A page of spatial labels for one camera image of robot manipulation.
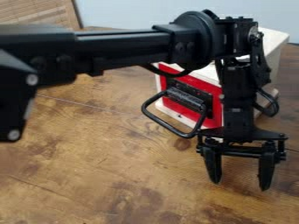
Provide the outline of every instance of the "black metal handle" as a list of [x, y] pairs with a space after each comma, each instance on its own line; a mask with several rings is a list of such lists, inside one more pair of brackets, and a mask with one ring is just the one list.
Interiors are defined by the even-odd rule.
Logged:
[[159, 123], [166, 129], [168, 129], [176, 136], [183, 137], [183, 138], [192, 138], [195, 137], [195, 135], [198, 134], [198, 131], [202, 127], [203, 121], [206, 119], [207, 116], [207, 108], [206, 105], [202, 104], [200, 105], [200, 119], [196, 122], [194, 129], [190, 133], [184, 133], [180, 130], [178, 130], [168, 122], [166, 122], [164, 120], [162, 120], [156, 115], [154, 115], [148, 110], [147, 107], [155, 102], [158, 101], [163, 96], [168, 95], [168, 90], [162, 91], [160, 93], [158, 93], [154, 97], [151, 97], [143, 104], [142, 106], [142, 111], [144, 113], [144, 115], [154, 120], [156, 123]]

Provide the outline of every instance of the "white wall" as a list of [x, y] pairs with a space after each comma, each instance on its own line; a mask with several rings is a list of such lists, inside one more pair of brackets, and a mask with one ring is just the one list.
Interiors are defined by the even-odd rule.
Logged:
[[298, 0], [76, 0], [84, 26], [147, 29], [186, 11], [214, 10], [220, 16], [254, 17], [259, 25], [291, 34], [299, 43]]

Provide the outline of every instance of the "wall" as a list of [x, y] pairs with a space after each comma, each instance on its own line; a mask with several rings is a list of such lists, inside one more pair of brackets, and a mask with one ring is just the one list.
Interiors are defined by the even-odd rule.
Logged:
[[254, 17], [259, 25], [291, 34], [299, 43], [298, 0], [78, 0], [84, 26], [147, 29], [186, 11], [214, 10], [222, 16]]

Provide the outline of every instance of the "robotic arm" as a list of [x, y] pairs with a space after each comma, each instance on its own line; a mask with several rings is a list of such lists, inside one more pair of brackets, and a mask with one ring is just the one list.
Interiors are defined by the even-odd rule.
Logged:
[[[270, 187], [275, 163], [286, 159], [285, 134], [257, 128], [254, 109], [274, 116], [278, 103], [262, 87], [271, 82], [263, 52], [263, 33], [251, 18], [219, 19], [210, 11], [183, 13], [172, 23], [151, 30], [72, 32], [50, 25], [0, 25], [0, 141], [22, 138], [36, 89], [71, 83], [78, 74], [98, 76], [104, 70], [140, 66], [167, 77], [167, 90], [143, 105], [144, 114], [174, 134], [198, 136], [198, 152], [212, 182], [220, 182], [222, 155], [259, 158], [259, 185]], [[239, 57], [249, 55], [247, 61]], [[206, 67], [215, 60], [223, 89], [224, 125], [202, 129], [212, 118], [212, 95], [180, 83], [175, 78]], [[184, 69], [172, 74], [151, 63], [178, 63]], [[257, 103], [262, 94], [270, 108]], [[160, 97], [168, 97], [200, 113], [191, 133], [180, 132], [146, 109]], [[237, 144], [265, 141], [262, 147]]]

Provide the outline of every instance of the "wooden table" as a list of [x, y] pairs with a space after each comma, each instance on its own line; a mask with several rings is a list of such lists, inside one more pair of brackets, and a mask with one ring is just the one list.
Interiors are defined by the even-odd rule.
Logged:
[[266, 192], [257, 159], [224, 157], [214, 185], [196, 139], [143, 116], [140, 105], [156, 90], [142, 68], [82, 75], [75, 84], [42, 90], [23, 140], [0, 145], [0, 223], [298, 223], [298, 77], [299, 47], [289, 45], [281, 114], [258, 119], [290, 136], [287, 162]]

